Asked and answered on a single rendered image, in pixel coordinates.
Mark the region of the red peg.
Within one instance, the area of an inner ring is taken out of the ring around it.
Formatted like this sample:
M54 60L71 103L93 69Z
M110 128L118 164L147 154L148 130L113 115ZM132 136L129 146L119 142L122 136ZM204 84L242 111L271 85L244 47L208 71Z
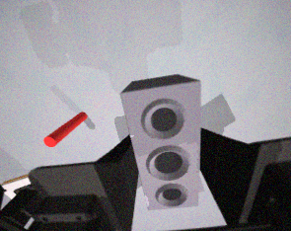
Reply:
M81 112L71 118L68 122L57 128L54 132L51 132L45 137L44 143L48 147L54 147L61 139L66 137L70 132L75 129L80 123L82 123L86 118L87 114Z

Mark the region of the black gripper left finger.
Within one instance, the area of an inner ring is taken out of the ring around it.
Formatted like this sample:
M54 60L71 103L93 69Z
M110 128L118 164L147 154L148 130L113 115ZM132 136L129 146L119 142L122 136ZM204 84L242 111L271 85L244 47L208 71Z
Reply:
M36 167L29 181L42 198L94 194L114 231L132 231L138 168L130 135L97 161Z

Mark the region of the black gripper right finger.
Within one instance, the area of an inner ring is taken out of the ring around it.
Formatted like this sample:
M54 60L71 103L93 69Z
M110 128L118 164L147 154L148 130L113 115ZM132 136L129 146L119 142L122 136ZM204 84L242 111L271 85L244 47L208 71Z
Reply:
M227 225L248 223L264 167L290 160L291 136L245 143L200 128L200 172Z

